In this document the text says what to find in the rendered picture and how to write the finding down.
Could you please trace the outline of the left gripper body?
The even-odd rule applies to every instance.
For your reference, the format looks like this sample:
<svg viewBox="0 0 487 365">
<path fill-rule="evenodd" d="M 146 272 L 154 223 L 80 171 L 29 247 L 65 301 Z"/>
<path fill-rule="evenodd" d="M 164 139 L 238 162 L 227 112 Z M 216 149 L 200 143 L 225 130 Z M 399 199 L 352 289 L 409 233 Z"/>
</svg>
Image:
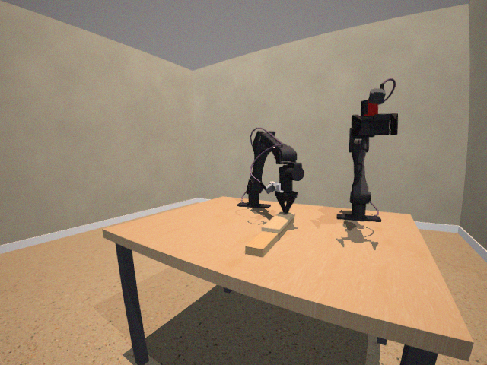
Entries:
<svg viewBox="0 0 487 365">
<path fill-rule="evenodd" d="M 391 114 L 378 114 L 378 104 L 368 102 L 368 114 L 360 117 L 362 126 L 358 136 L 390 134 Z"/>
</svg>

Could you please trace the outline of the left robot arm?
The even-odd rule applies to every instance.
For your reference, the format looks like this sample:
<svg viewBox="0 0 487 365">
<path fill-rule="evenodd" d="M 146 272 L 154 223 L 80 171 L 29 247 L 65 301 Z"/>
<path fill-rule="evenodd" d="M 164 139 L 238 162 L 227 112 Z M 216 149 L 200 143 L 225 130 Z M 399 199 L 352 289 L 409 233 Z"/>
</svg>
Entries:
<svg viewBox="0 0 487 365">
<path fill-rule="evenodd" d="M 371 89 L 369 99 L 361 101 L 361 116 L 368 114 L 368 101 L 372 104 L 383 104 L 386 92 L 380 88 Z M 357 136 L 363 138 L 361 140 L 356 136 L 352 136 L 352 128 L 350 128 L 349 136 L 349 152 L 352 152 L 352 159 L 354 162 L 354 182 L 352 184 L 352 191 L 350 195 L 350 203 L 352 203 L 351 214 L 336 214 L 339 220 L 350 221 L 374 221 L 381 222 L 379 216 L 365 215 L 366 204 L 371 201 L 371 192 L 368 191 L 368 185 L 364 173 L 364 157 L 369 150 L 369 137 L 375 135 Z M 351 199 L 352 197 L 352 199 Z"/>
</svg>

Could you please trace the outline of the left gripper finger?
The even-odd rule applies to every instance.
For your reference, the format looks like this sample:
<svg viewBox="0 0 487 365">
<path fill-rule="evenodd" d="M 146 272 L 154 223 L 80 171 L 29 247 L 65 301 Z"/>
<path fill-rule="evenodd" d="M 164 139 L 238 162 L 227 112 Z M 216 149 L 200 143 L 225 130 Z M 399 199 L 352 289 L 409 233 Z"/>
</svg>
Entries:
<svg viewBox="0 0 487 365">
<path fill-rule="evenodd" d="M 359 115 L 352 115 L 352 135 L 358 135 L 361 130 L 362 119 Z"/>
<path fill-rule="evenodd" d="M 397 118 L 397 124 L 396 124 Z M 397 135 L 398 132 L 398 113 L 391 113 L 390 135 Z"/>
</svg>

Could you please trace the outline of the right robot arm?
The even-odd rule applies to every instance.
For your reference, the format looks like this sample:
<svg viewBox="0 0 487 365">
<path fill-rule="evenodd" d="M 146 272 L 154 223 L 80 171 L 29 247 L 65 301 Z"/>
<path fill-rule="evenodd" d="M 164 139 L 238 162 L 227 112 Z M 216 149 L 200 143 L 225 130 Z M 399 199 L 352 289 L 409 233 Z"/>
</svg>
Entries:
<svg viewBox="0 0 487 365">
<path fill-rule="evenodd" d="M 270 134 L 271 135 L 270 135 Z M 253 141 L 253 152 L 254 152 L 254 160 L 262 153 L 260 151 L 264 151 L 271 146 L 281 144 L 272 135 L 275 136 L 274 131 L 257 131 L 256 136 Z M 279 179 L 287 179 L 300 181 L 304 177 L 304 170 L 302 169 L 302 163 L 296 163 L 297 160 L 297 152 L 291 147 L 287 146 L 286 144 L 279 145 L 267 150 L 263 153 L 254 163 L 253 165 L 253 172 L 252 175 L 257 178 L 260 182 L 262 182 L 262 174 L 263 174 L 263 167 L 266 161 L 267 155 L 269 152 L 272 152 L 276 159 L 276 164 L 287 164 L 283 165 L 283 167 L 279 167 Z M 291 162 L 290 162 L 291 161 Z M 290 162 L 290 163 L 281 163 L 281 162 Z M 249 203 L 241 202 L 237 204 L 239 207 L 250 207 L 250 208 L 269 208 L 270 204 L 260 204 L 259 203 L 259 193 L 263 190 L 263 187 L 256 181 L 252 176 L 249 179 L 247 185 L 246 193 L 249 195 Z M 271 185 L 269 188 L 266 188 L 265 191 L 267 194 L 270 192 L 275 191 L 274 185 Z"/>
</svg>

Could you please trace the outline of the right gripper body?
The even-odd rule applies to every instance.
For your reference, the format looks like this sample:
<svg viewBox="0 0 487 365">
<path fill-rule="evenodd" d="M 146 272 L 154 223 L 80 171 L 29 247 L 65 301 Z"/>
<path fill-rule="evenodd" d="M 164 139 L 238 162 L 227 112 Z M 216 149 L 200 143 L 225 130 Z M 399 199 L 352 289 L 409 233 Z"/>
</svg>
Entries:
<svg viewBox="0 0 487 365">
<path fill-rule="evenodd" d="M 269 182 L 266 188 L 269 188 L 271 185 L 276 185 L 275 196 L 279 198 L 297 198 L 298 193 L 292 191 L 292 180 L 287 179 L 286 182 L 285 179 L 279 179 L 279 182 Z"/>
</svg>

